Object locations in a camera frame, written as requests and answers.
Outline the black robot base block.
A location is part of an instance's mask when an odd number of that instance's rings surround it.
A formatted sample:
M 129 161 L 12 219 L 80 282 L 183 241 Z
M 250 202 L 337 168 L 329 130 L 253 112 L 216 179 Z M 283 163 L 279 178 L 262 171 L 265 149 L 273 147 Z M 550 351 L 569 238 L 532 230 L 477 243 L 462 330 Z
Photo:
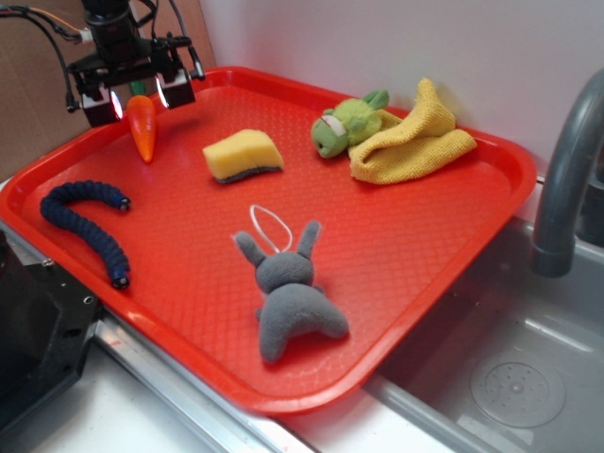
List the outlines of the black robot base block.
M 1 432 L 82 376 L 100 304 L 56 263 L 24 264 L 1 235 Z

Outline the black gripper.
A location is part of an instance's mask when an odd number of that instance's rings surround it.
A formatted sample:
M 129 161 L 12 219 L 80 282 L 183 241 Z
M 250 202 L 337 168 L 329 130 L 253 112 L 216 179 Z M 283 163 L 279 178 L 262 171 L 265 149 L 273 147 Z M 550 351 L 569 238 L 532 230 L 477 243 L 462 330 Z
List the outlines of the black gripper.
M 154 24 L 158 1 L 143 3 L 149 12 L 136 19 L 127 1 L 84 1 L 84 19 L 92 33 L 95 49 L 67 66 L 81 96 L 81 108 L 91 127 L 119 123 L 123 108 L 111 89 L 140 79 L 156 76 L 160 101 L 167 109 L 195 101 L 191 78 L 203 80 L 205 71 L 193 46 L 176 3 L 170 6 L 181 34 L 164 37 L 151 32 L 140 36 L 146 24 Z

